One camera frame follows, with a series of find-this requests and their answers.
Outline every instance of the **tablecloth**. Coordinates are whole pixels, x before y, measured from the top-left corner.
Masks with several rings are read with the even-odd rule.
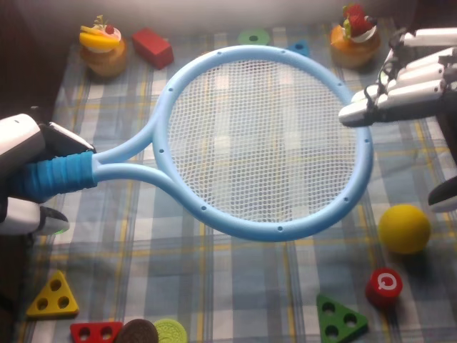
[[[271,45],[305,39],[311,58],[354,91],[370,84],[386,56],[393,23],[380,20],[383,45],[360,71],[337,68],[330,57],[332,24],[269,29]],[[166,81],[205,51],[236,45],[239,31],[170,37],[175,62],[160,71],[135,55],[118,78],[87,72],[71,49],[54,121],[104,151],[132,137],[147,122]],[[354,210],[331,228],[294,242],[248,242],[195,220],[169,195],[149,184],[103,182],[54,197],[67,232],[40,238],[24,279],[15,342],[71,342],[74,322],[177,319],[191,342],[320,342],[316,295],[366,315],[360,342],[457,342],[457,218],[433,214],[430,190],[456,174],[435,119],[375,125],[374,169]],[[154,165],[152,148],[133,162]],[[399,258],[386,252],[376,225],[394,204],[414,204],[433,225],[424,253]],[[376,267],[393,267],[404,288],[396,309],[381,313],[364,288]],[[74,319],[27,321],[24,313],[55,270],[79,304]]]

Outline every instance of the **hole in block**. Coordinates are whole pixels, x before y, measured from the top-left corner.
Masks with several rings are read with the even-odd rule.
[[[43,311],[45,308],[48,307],[48,299],[41,298],[39,301],[36,302],[36,307],[40,311]]]
[[[104,327],[100,331],[101,338],[107,340],[113,337],[113,330],[110,327]]]
[[[79,339],[81,341],[86,341],[89,339],[89,336],[91,335],[91,330],[89,330],[88,327],[82,327],[81,330],[79,330]]]
[[[326,302],[324,305],[322,305],[322,311],[328,316],[331,316],[335,314],[335,305],[333,305],[331,302]]]
[[[65,307],[67,307],[70,304],[70,299],[68,297],[60,297],[58,304],[59,304],[59,308],[64,309]]]
[[[346,324],[348,327],[356,327],[357,325],[357,318],[352,313],[348,313],[346,316],[344,316],[343,320],[344,324]]]
[[[338,329],[333,325],[328,325],[326,327],[326,336],[330,339],[338,338]]]
[[[55,292],[59,290],[60,287],[62,287],[62,283],[60,280],[53,280],[49,286],[51,287],[51,291]]]

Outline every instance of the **racket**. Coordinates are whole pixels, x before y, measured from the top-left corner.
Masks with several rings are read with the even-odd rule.
[[[307,237],[347,215],[371,174],[369,130],[338,122],[351,96],[330,71],[295,52],[216,50],[170,79],[136,136],[98,154],[27,165],[14,186],[28,197],[50,197],[138,180],[226,234],[270,242]],[[158,169],[122,163],[151,143]]]

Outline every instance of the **white mesh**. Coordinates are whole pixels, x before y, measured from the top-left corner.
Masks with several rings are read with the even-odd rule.
[[[174,105],[179,174],[234,217],[287,222],[329,204],[353,171],[356,137],[322,82],[270,61],[237,61],[193,80]]]

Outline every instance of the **robotic hand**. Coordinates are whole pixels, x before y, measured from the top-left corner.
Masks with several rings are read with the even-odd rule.
[[[378,81],[356,93],[340,110],[349,127],[376,122],[422,119],[457,110],[457,29],[402,29],[389,41],[391,50]],[[444,47],[428,56],[419,51]],[[437,186],[428,196],[434,212],[457,209],[457,177]]]
[[[61,212],[10,194],[6,178],[31,161],[84,151],[95,148],[55,123],[38,125],[26,114],[0,120],[0,235],[66,231],[68,219]]]

